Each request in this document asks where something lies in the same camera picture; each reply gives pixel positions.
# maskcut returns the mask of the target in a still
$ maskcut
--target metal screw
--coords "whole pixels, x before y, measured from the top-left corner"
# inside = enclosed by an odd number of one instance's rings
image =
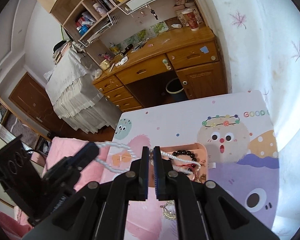
[[[169,171],[168,176],[171,178],[175,178],[176,176],[178,176],[178,172],[177,171]]]
[[[136,173],[134,171],[128,171],[126,172],[126,176],[128,178],[134,178],[136,176]]]
[[[96,181],[90,181],[89,183],[88,183],[88,188],[89,189],[95,189],[95,188],[97,188],[98,187],[98,182],[96,182]]]
[[[208,180],[208,181],[206,182],[206,187],[208,187],[208,188],[215,188],[215,187],[216,187],[216,184],[215,184],[214,181]]]

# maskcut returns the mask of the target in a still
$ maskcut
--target purple cartoon creature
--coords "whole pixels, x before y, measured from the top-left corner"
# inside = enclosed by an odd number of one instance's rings
[[[208,179],[217,182],[251,214],[272,228],[279,192],[279,161],[247,154],[237,163],[216,163]]]

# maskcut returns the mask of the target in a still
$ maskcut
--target white table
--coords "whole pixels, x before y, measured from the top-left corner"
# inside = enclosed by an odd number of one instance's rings
[[[203,144],[207,177],[216,181],[255,217],[271,228],[278,202],[279,161],[273,125],[259,91],[201,98],[122,114],[113,141],[131,146]],[[107,162],[119,169],[131,156],[112,147]],[[114,178],[104,171],[101,182]],[[149,188],[146,202],[130,202],[125,239],[178,239],[175,220],[162,216]]]

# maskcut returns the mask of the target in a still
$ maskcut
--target red cup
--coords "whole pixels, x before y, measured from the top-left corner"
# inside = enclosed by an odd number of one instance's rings
[[[191,31],[199,30],[199,25],[198,25],[198,22],[195,18],[195,15],[194,15],[194,12],[192,9],[187,8],[187,9],[183,10],[181,13],[183,14],[185,20],[189,24]]]

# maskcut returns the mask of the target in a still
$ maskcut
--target white wire basket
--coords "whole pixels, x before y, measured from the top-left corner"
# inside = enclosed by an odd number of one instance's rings
[[[111,29],[113,25],[116,25],[119,22],[120,22],[120,18],[117,15],[108,14],[107,18],[103,19],[102,21],[100,21],[100,23],[98,23],[98,25],[99,26],[101,25],[101,27],[90,38],[80,41],[80,43],[83,46],[88,47],[91,43],[93,43],[93,41],[98,39],[102,33],[104,33],[108,29]]]

